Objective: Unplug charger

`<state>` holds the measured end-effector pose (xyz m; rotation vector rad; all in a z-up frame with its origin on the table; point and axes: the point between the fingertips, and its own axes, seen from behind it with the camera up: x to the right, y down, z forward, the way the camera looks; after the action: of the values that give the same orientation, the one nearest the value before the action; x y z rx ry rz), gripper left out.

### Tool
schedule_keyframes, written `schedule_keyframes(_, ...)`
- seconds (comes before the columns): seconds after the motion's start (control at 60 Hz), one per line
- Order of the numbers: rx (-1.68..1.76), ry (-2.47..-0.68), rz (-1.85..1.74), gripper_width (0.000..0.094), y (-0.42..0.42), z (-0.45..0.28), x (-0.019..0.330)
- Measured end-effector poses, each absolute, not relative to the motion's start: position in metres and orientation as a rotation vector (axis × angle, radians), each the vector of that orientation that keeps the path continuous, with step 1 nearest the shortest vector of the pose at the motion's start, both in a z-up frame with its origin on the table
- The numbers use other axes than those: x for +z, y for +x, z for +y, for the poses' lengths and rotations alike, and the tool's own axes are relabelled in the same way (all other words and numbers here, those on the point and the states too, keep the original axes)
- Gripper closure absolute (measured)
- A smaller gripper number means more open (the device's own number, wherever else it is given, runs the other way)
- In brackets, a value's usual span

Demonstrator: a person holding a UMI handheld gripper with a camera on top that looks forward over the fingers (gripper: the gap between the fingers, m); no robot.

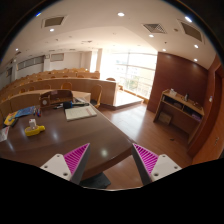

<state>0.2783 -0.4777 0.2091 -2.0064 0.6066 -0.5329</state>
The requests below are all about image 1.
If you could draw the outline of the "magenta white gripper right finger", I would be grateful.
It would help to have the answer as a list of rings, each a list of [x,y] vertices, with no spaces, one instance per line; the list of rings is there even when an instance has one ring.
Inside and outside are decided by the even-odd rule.
[[[143,185],[150,184],[181,170],[181,167],[166,154],[157,155],[138,144],[132,145],[132,156]]]

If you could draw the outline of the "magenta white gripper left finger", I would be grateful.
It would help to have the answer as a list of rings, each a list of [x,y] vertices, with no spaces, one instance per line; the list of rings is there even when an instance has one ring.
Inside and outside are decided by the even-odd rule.
[[[72,183],[79,184],[90,156],[90,144],[84,144],[65,155],[56,154],[41,166],[48,171]]]

